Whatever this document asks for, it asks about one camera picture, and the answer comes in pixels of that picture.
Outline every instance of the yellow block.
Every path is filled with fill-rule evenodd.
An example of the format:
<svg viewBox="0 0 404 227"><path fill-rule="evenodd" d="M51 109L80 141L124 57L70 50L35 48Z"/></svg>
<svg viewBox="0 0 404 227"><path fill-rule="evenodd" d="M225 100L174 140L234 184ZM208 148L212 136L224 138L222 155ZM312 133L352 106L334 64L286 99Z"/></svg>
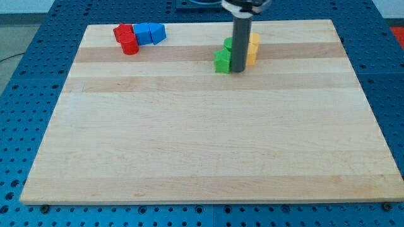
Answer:
<svg viewBox="0 0 404 227"><path fill-rule="evenodd" d="M258 33L254 33L254 32L251 32L251 34L250 34L250 41L249 41L251 44L254 44L254 45L256 45L256 46L258 46L259 45L259 34Z"/></svg>
<svg viewBox="0 0 404 227"><path fill-rule="evenodd" d="M247 66L253 66L255 64L257 53L258 53L258 46L249 43L247 51Z"/></svg>

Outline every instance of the black cylinder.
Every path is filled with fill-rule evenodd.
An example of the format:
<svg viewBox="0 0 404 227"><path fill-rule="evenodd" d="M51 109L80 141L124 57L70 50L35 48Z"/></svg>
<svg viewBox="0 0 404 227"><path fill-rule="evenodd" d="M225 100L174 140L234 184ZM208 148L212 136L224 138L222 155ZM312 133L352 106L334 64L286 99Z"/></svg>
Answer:
<svg viewBox="0 0 404 227"><path fill-rule="evenodd" d="M252 16L250 18L234 17L231 64L233 72L239 73L246 69L248 41L252 22Z"/></svg>

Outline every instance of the wood grain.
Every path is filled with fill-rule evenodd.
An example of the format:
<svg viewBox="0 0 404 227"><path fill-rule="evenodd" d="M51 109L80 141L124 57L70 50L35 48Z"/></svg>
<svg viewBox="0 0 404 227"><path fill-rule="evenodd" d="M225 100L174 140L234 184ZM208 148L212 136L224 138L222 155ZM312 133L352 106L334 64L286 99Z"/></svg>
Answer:
<svg viewBox="0 0 404 227"><path fill-rule="evenodd" d="M404 199L329 20L254 23L256 65L229 75L212 59L231 23L167 24L167 40L132 56L115 26L87 28L23 203Z"/></svg>

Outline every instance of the perforated blue surface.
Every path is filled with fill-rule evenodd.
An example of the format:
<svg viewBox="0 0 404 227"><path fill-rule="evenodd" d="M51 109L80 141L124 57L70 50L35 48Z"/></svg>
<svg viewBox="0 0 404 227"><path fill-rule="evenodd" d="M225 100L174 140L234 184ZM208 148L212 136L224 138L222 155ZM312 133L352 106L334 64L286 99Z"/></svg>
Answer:
<svg viewBox="0 0 404 227"><path fill-rule="evenodd" d="M404 226L404 203L39 206L18 202L87 24L230 21L173 1L56 1L0 97L0 226ZM255 20L332 19L404 174L404 51L370 0L275 1Z"/></svg>

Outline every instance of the black cable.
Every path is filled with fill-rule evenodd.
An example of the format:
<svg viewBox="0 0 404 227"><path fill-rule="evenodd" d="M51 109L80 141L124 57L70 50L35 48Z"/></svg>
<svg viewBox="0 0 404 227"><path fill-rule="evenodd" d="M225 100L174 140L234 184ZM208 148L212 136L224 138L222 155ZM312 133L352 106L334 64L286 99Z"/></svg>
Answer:
<svg viewBox="0 0 404 227"><path fill-rule="evenodd" d="M8 59L10 59L10 58L13 58L13 57L16 57L16 56L20 56L20 55L23 55L23 54L25 54L25 52L24 52L24 53L15 54L15 55L12 55L12 56L9 56L9 57L6 57L5 59L1 59L0 62L3 62L3 61L5 61L5 60L8 60Z"/></svg>

